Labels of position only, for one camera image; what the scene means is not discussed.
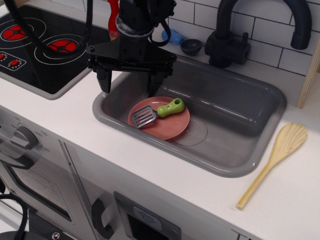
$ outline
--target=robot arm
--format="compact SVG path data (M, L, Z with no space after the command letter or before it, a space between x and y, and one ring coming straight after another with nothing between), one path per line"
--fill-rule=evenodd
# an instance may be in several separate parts
M149 96L153 96L164 78L172 75L177 56L160 46L169 42L166 18L174 14L174 0L121 0L116 18L119 37L110 42L89 46L89 68L97 73L103 92L109 93L112 71L149 73ZM162 24L169 38L152 40L154 28Z

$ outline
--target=pink plate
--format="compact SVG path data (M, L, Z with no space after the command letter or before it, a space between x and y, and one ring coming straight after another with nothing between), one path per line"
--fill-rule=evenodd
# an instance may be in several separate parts
M128 124L133 126L131 115L150 105L154 110L157 110L158 107L167 105L173 100L172 97L168 96L154 96L142 100L136 104L128 115ZM142 131L151 134L162 140L172 139L182 133L188 126L190 121L190 113L187 107L185 107L183 112L172 114L166 117L158 117L155 121L149 123L148 125L141 128Z

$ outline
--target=green spatula handle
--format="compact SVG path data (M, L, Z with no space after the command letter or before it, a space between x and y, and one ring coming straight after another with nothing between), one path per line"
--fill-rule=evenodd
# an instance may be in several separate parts
M175 98L167 105L160 106L157 108L157 113L160 118L164 118L171 114L178 114L185 110L185 103L180 98Z

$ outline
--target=wooden panel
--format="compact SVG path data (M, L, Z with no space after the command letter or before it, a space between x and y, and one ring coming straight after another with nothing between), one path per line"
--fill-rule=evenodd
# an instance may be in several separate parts
M315 48L314 54L312 56L312 60L308 69L308 73L305 76L304 84L302 87L302 91L300 93L300 97L296 107L299 109L303 108L304 102L310 90L311 84L317 73L320 73L320 38L318 40L317 46Z

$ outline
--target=wooden spoon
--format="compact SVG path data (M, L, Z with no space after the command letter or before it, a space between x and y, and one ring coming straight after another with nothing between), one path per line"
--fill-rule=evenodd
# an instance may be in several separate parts
M285 125L276 136L268 162L235 207L242 210L271 169L297 150L306 138L307 129L302 124L294 122Z

